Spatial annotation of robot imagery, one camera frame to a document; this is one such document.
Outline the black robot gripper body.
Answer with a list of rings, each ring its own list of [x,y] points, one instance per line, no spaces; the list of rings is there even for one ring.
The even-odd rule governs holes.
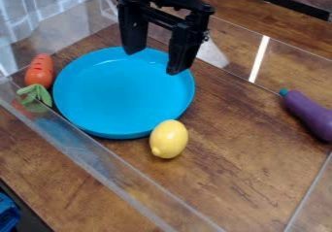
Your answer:
[[[163,7],[176,11],[190,11],[187,18],[162,11]],[[214,7],[203,0],[119,0],[119,20],[126,28],[135,27],[144,22],[154,22],[166,29],[184,23],[194,29],[207,29]]]

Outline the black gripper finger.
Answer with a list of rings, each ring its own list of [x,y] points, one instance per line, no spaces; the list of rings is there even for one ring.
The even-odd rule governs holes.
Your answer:
[[[119,0],[119,30],[123,49],[128,55],[146,49],[148,21],[143,17],[140,6],[127,0]]]
[[[179,74],[192,66],[200,46],[210,39],[208,23],[208,15],[190,14],[172,27],[166,68],[170,75]]]

